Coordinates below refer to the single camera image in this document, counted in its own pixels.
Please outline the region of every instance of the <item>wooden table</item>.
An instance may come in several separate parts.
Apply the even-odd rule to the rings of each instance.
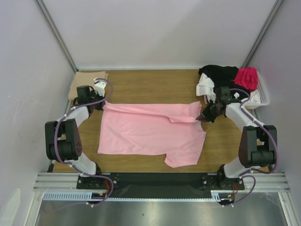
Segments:
[[[110,103],[189,104],[201,101],[196,96],[199,80],[197,70],[122,70],[107,71],[114,93]],[[241,132],[235,124],[220,116],[215,123],[202,122],[207,132],[201,157],[194,166],[171,168],[164,163],[165,155],[97,154],[102,112],[94,111],[79,127],[86,156],[99,164],[103,172],[215,172],[222,164],[238,156]],[[69,172],[69,166],[56,163],[55,172]]]

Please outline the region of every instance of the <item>white cloth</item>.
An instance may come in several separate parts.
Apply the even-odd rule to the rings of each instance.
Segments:
[[[209,102],[209,100],[215,102],[216,95],[213,92],[213,88],[213,81],[210,78],[208,78],[205,73],[202,73],[197,85],[197,96],[204,96],[206,104],[207,102]]]
[[[261,103],[260,101],[260,93],[259,93],[259,90],[255,90],[253,92],[251,92],[251,95],[250,95],[250,100],[247,101],[246,103]]]

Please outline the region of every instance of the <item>white plastic bin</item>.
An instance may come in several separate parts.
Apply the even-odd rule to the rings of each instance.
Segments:
[[[255,109],[260,106],[266,106],[270,102],[268,89],[264,83],[264,80],[258,71],[257,71],[257,75],[258,75],[257,89],[260,94],[261,103],[245,103],[244,106],[246,107],[246,109]]]

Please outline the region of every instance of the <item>white panel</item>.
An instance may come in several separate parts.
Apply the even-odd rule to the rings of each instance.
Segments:
[[[44,124],[63,114],[73,71],[33,0],[1,1],[0,42],[0,208],[20,188],[20,226],[49,164]]]
[[[250,66],[265,79],[270,105],[258,110],[267,125],[277,128],[278,172],[285,172],[301,212],[301,1],[284,1]]]
[[[241,66],[275,0],[44,0],[79,69]]]

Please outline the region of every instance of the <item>pink shirt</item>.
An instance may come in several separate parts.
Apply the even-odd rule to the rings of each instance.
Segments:
[[[107,102],[98,153],[166,154],[165,163],[173,168],[195,165],[206,135],[195,120],[200,110],[200,102],[189,105]]]

